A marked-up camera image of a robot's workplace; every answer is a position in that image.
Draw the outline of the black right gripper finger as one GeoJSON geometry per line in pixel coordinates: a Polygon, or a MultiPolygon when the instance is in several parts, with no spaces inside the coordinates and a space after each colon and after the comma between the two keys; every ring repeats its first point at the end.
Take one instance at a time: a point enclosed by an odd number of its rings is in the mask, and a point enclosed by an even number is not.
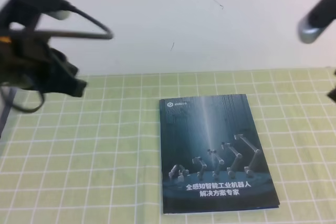
{"type": "Polygon", "coordinates": [[[334,103],[336,103],[336,87],[335,86],[327,93],[327,97],[331,101],[333,101],[334,103]]]}

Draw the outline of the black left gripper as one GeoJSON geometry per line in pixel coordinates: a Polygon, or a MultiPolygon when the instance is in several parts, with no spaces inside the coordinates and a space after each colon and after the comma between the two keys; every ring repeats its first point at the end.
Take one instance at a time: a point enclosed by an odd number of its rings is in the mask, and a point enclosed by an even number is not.
{"type": "Polygon", "coordinates": [[[83,96],[87,82],[77,79],[78,68],[49,46],[50,36],[10,32],[1,27],[1,86],[83,96]]]}

